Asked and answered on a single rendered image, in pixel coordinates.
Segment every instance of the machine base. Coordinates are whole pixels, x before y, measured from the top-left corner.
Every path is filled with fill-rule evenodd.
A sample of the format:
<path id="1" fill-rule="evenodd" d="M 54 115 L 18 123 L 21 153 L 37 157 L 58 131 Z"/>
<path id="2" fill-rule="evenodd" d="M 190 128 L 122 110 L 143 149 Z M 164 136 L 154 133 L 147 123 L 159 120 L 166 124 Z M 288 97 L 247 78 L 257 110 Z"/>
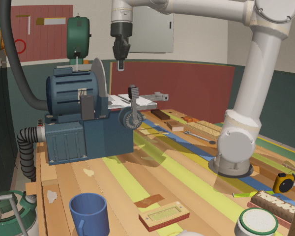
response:
<path id="1" fill-rule="evenodd" d="M 226 177 L 226 178 L 244 178 L 244 177 L 250 176 L 254 171 L 254 168 L 252 167 L 252 165 L 250 165 L 247 173 L 243 175 L 239 175 L 239 176 L 231 176 L 231 175 L 226 175 L 226 174 L 218 172 L 214 168 L 213 163 L 214 163 L 214 158 L 208 162 L 208 167 L 210 168 L 210 170 L 212 170 L 214 173 L 218 174 L 219 176 Z"/>

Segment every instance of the wooden workbench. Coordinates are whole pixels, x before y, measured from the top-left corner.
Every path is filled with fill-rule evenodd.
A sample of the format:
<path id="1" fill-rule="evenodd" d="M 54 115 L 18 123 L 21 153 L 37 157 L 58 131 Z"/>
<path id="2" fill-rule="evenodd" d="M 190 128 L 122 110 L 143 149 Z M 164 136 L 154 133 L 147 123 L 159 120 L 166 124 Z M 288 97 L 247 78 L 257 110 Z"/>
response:
<path id="1" fill-rule="evenodd" d="M 184 116 L 184 114 L 174 110 L 166 110 L 166 112 L 170 112 L 172 116 L 177 118 Z M 164 121 L 150 112 L 144 114 L 148 120 L 170 132 Z M 197 134 L 197 132 L 188 128 L 185 128 L 185 130 Z M 216 145 L 210 145 L 205 141 L 185 135 L 182 131 L 173 133 L 213 156 L 217 153 Z M 152 145 L 158 152 L 163 153 L 163 156 L 168 160 L 177 163 L 179 168 L 183 168 L 183 171 L 187 171 L 189 176 L 197 178 L 206 188 L 211 188 L 210 191 L 219 193 L 219 198 L 231 200 L 237 208 L 247 209 L 250 198 L 232 197 L 233 192 L 242 193 L 243 187 L 238 185 L 239 187 L 236 188 L 234 181 L 217 177 L 216 174 L 207 169 L 205 160 L 203 166 L 201 166 L 203 160 L 200 157 L 199 160 L 193 159 L 190 152 L 179 147 L 174 141 L 170 141 L 165 135 L 155 133 L 153 129 L 146 129 L 141 126 L 135 130 L 134 134 L 136 140 L 143 137 L 144 142 L 149 144 L 145 147 L 145 145 L 134 143 L 133 153 L 118 155 L 115 159 L 113 157 L 99 158 L 54 166 L 48 165 L 46 142 L 37 144 L 36 190 L 39 235 L 77 236 L 69 209 L 69 201 L 80 193 L 92 192 L 104 196 L 107 200 L 109 236 L 167 236 L 172 233 L 169 232 L 171 229 L 178 230 L 176 230 L 177 233 L 170 234 L 170 236 L 177 235 L 178 232 L 185 229 L 201 233 L 204 236 L 233 236 L 234 221 L 227 217 L 222 209 L 212 202 L 210 204 L 210 201 L 206 201 L 205 197 L 202 196 L 205 193 L 201 193 L 201 189 L 199 192 L 193 191 L 187 179 L 179 180 L 176 176 L 179 173 L 170 172 L 168 167 L 165 166 L 165 161 L 155 161 L 151 158 L 147 154 L 146 148 Z M 203 134 L 198 135 L 212 140 Z M 256 147 L 255 153 L 280 164 L 282 164 L 282 161 L 288 160 L 259 146 Z M 272 188 L 276 177 L 275 170 L 254 158 L 251 158 L 251 164 L 254 165 L 255 170 L 251 177 Z M 129 186 L 125 184 L 125 181 L 131 181 Z M 49 203 L 47 198 L 48 190 L 57 193 L 57 199 L 52 203 Z M 139 195 L 152 196 L 155 194 L 160 194 L 165 198 L 158 202 L 159 206 L 179 201 L 188 208 L 190 217 L 172 225 L 171 228 L 149 233 L 138 217 L 142 208 L 140 211 L 134 202 L 140 200 L 137 199 Z M 295 191 L 290 191 L 284 195 L 295 201 Z M 275 235 L 287 236 L 288 231 L 288 229 L 279 225 L 277 229 L 279 234 L 276 232 Z"/>

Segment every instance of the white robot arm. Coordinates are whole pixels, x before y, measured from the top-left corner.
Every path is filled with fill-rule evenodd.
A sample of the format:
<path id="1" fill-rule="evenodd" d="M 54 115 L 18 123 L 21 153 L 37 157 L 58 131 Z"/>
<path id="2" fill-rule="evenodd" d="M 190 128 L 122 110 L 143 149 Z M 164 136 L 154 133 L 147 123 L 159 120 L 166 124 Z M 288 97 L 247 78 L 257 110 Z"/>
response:
<path id="1" fill-rule="evenodd" d="M 253 154 L 261 128 L 259 120 L 270 86 L 281 42 L 289 36 L 295 0 L 113 0 L 111 36 L 118 70 L 124 70 L 132 35 L 134 6 L 149 6 L 163 14 L 212 17 L 249 26 L 253 32 L 247 64 L 232 110 L 227 110 L 217 140 L 218 154 L 209 163 L 222 176 L 239 178 L 252 173 Z"/>

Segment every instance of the black hose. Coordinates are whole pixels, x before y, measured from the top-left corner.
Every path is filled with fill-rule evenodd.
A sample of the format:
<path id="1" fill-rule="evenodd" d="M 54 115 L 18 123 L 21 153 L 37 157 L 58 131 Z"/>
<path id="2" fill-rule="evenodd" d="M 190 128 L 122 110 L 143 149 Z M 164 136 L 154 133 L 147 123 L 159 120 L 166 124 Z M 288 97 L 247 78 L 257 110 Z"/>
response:
<path id="1" fill-rule="evenodd" d="M 31 182 L 36 182 L 33 143 L 39 142 L 37 127 L 22 129 L 17 138 L 20 148 L 21 170 L 23 174 L 31 180 Z"/>
<path id="2" fill-rule="evenodd" d="M 16 84 L 25 99 L 25 101 L 33 108 L 41 111 L 48 111 L 47 101 L 39 100 L 30 90 L 30 86 L 24 75 L 18 53 L 16 51 L 14 38 L 11 26 L 11 2 L 12 0 L 0 1 L 0 28 L 2 39 L 5 47 L 5 52 L 9 59 L 12 73 L 14 75 Z"/>

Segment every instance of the black cable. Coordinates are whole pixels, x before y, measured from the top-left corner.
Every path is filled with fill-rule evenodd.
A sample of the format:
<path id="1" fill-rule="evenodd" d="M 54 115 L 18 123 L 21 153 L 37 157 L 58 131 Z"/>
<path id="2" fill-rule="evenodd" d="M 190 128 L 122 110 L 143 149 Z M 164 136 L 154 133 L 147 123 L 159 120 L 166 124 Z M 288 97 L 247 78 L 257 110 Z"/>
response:
<path id="1" fill-rule="evenodd" d="M 15 166 L 16 169 L 18 169 L 18 168 L 16 167 L 16 164 L 15 164 L 16 161 L 15 161 L 14 154 L 13 154 L 12 141 L 11 141 L 11 136 L 10 136 L 9 124 L 8 124 L 8 116 L 7 116 L 7 114 L 6 114 L 6 106 L 5 106 L 5 100 L 4 100 L 4 88 L 3 88 L 2 66 L 1 66 L 1 82 L 2 82 L 2 93 L 3 93 L 3 103 L 4 103 L 4 111 L 5 111 L 6 125 L 7 125 L 7 127 L 8 127 L 8 134 L 9 134 L 9 139 L 10 139 L 10 143 L 11 143 L 12 156 L 13 156 L 14 166 Z"/>

